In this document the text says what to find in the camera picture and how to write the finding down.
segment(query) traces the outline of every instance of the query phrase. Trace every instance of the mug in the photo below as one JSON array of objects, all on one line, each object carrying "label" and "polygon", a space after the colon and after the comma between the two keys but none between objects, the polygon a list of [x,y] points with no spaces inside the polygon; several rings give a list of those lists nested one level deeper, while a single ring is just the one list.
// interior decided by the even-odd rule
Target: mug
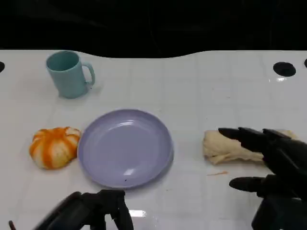
[{"label": "mug", "polygon": [[[92,81],[86,81],[82,66],[86,66]],[[63,50],[52,54],[46,61],[46,67],[51,75],[59,95],[65,98],[76,98],[88,92],[88,85],[95,84],[95,73],[92,65],[81,62],[73,51]]]}]

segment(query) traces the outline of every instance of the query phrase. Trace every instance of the orange pumpkin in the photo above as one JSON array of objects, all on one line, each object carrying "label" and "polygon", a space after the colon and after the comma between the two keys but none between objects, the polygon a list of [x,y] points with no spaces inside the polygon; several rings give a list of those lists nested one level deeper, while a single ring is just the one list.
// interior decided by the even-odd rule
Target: orange pumpkin
[{"label": "orange pumpkin", "polygon": [[77,157],[81,132],[71,127],[41,129],[33,137],[29,152],[44,169],[61,168]]}]

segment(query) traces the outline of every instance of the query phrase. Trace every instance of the table surface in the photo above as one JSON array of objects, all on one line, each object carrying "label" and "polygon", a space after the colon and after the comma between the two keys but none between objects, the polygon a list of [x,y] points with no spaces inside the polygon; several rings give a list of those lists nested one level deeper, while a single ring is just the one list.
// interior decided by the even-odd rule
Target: table surface
[{"label": "table surface", "polygon": [[[86,178],[77,160],[57,171],[32,162],[28,146],[41,128],[84,130],[95,118],[119,108],[137,108],[169,128],[175,158],[169,172],[143,188],[127,191],[129,209],[154,216],[156,229],[250,230],[261,199],[234,190],[237,176],[264,176],[263,165],[236,161],[213,166],[202,156],[205,130],[245,126],[282,128],[307,141],[307,69],[304,51],[209,51],[166,59],[113,59],[79,53],[92,63],[96,84],[85,96],[65,100],[45,69],[54,51],[2,50],[0,61],[0,227],[12,219],[31,229],[74,191],[102,187]],[[292,63],[287,79],[272,67]],[[227,175],[207,176],[228,171]]]}]

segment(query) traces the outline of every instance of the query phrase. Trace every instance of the plate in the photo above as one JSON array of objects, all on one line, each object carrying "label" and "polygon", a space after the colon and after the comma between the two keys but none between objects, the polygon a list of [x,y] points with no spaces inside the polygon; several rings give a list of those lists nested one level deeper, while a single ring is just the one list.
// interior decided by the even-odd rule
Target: plate
[{"label": "plate", "polygon": [[105,114],[84,131],[78,158],[84,172],[112,188],[133,188],[156,178],[173,159],[165,125],[140,110]]}]

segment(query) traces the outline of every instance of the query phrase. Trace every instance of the crumb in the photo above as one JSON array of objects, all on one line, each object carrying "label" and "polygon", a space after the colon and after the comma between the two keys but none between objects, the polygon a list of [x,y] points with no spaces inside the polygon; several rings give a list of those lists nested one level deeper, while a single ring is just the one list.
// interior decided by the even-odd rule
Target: crumb
[{"label": "crumb", "polygon": [[217,175],[223,175],[223,174],[228,174],[228,172],[222,171],[222,172],[218,172],[218,173],[215,173],[215,174],[208,174],[207,176],[217,176]]}]

